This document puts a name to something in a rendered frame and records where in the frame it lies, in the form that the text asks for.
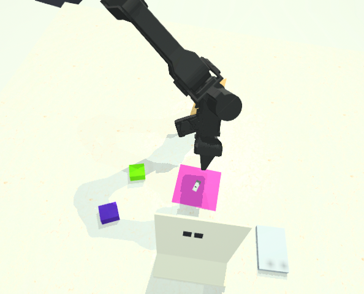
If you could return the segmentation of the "lime green cube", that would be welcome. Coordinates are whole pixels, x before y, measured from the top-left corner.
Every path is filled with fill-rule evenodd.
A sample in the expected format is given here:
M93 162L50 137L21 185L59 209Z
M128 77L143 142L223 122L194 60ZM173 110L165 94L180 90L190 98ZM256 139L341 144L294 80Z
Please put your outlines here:
M145 179L144 164L129 165L129 174L131 181Z

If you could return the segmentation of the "white network plug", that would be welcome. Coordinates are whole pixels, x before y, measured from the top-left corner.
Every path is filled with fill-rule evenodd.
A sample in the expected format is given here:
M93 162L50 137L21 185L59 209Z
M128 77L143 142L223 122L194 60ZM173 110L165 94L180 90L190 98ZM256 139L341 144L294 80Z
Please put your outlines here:
M195 182L195 185L194 185L194 187L193 187L193 189L192 189L192 190L197 191L198 187L200 186L200 183L201 183L201 181L197 180L197 181Z

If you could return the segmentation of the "pink flat square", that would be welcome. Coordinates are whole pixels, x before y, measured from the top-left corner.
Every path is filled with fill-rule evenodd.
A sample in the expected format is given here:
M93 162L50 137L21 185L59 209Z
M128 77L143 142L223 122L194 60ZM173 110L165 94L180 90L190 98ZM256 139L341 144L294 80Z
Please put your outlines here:
M221 172L180 165L172 202L215 211ZM201 181L197 191L195 182Z

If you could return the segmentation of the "purple cube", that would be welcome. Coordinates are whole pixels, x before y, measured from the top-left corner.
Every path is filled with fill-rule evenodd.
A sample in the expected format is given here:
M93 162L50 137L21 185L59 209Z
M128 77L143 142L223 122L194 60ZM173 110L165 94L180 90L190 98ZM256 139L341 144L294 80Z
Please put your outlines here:
M118 221L119 214L116 202L109 203L106 205L98 206L99 214L100 214L100 221L102 224L107 224L110 222Z

